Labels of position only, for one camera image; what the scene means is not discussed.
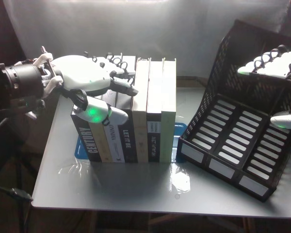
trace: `table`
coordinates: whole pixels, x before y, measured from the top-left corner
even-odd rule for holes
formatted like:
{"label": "table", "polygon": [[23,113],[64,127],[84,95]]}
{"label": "table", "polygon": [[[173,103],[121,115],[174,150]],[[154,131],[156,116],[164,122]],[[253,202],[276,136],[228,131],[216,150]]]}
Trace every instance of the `table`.
{"label": "table", "polygon": [[[177,119],[188,123],[204,89],[177,89]],[[262,203],[204,170],[182,164],[90,164],[77,160],[72,102],[60,97],[33,192],[34,207],[291,217],[291,158]]]}

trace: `row of books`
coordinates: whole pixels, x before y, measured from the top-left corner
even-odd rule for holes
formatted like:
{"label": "row of books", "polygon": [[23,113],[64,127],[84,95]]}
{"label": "row of books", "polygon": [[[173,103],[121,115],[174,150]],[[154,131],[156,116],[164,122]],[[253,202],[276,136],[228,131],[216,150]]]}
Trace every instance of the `row of books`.
{"label": "row of books", "polygon": [[135,97],[108,90],[98,96],[107,104],[125,111],[123,125],[103,126],[71,118],[93,162],[146,163],[171,162],[176,118],[176,60],[152,61],[123,56],[135,65]]}

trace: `black file organizer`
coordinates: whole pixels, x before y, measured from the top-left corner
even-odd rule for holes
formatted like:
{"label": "black file organizer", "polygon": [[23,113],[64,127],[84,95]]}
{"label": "black file organizer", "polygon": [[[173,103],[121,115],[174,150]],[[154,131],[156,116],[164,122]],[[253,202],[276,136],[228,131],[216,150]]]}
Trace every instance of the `black file organizer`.
{"label": "black file organizer", "polygon": [[222,40],[201,104],[178,141],[188,160],[251,196],[266,201],[291,154],[291,131],[270,123],[291,110],[291,81],[237,69],[291,39],[236,21]]}

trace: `gray backdrop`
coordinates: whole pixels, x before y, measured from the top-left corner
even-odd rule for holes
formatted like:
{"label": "gray backdrop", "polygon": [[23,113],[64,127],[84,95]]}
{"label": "gray backdrop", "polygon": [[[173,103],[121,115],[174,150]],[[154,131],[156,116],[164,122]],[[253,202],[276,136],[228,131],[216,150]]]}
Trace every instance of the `gray backdrop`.
{"label": "gray backdrop", "polygon": [[28,58],[108,51],[177,58],[177,75],[208,77],[235,19],[276,31],[289,0],[4,0]]}

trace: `blue plastic object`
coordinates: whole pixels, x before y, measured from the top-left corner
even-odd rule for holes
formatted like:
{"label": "blue plastic object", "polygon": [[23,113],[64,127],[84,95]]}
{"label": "blue plastic object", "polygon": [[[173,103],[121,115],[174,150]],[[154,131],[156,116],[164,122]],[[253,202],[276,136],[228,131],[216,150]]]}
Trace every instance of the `blue plastic object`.
{"label": "blue plastic object", "polygon": [[[178,146],[178,140],[179,137],[183,134],[183,132],[186,129],[186,124],[183,123],[175,123],[175,132],[174,132],[174,142],[173,142],[173,153],[172,153],[172,162],[176,161],[176,153],[177,153],[177,146]],[[77,159],[88,159],[86,151],[84,149],[84,146],[80,140],[80,138],[78,137],[77,140],[77,146],[76,146],[76,150],[74,152],[74,156]]]}

